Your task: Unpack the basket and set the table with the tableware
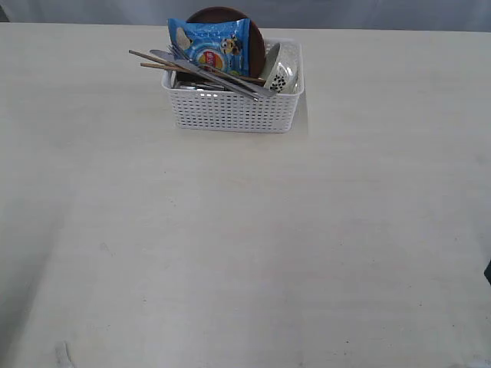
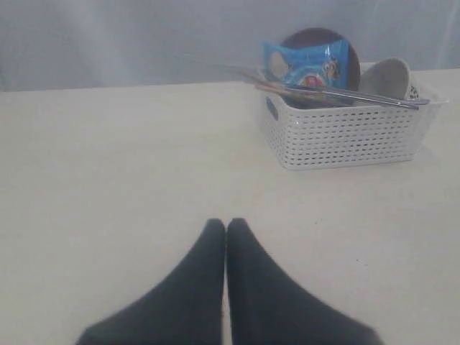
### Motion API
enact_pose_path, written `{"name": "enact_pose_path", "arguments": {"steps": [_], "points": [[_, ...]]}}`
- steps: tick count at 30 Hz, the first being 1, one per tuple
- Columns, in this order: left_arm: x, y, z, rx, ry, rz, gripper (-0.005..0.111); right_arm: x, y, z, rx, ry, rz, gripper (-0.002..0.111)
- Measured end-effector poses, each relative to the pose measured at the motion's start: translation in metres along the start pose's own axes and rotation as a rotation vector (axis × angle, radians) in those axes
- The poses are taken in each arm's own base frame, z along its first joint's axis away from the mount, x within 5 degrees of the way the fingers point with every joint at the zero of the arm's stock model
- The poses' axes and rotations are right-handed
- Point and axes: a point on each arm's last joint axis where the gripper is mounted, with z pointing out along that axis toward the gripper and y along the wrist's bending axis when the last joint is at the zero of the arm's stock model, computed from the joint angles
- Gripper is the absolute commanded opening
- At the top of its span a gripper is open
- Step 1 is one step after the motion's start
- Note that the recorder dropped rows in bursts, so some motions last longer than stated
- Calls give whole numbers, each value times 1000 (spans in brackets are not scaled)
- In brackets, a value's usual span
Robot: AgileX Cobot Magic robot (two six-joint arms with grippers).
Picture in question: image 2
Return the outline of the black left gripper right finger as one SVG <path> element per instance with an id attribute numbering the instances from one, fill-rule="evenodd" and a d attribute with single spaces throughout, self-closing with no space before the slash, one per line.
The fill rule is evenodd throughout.
<path id="1" fill-rule="evenodd" d="M 234 344 L 362 344 L 363 325 L 291 279 L 242 218 L 227 227 L 226 270 Z"/>

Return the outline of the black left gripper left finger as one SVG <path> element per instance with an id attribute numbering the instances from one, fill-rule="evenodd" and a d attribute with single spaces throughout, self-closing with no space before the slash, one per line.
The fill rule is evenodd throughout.
<path id="1" fill-rule="evenodd" d="M 177 267 L 146 295 L 89 326 L 79 344 L 221 344 L 226 230 L 207 220 Z"/>

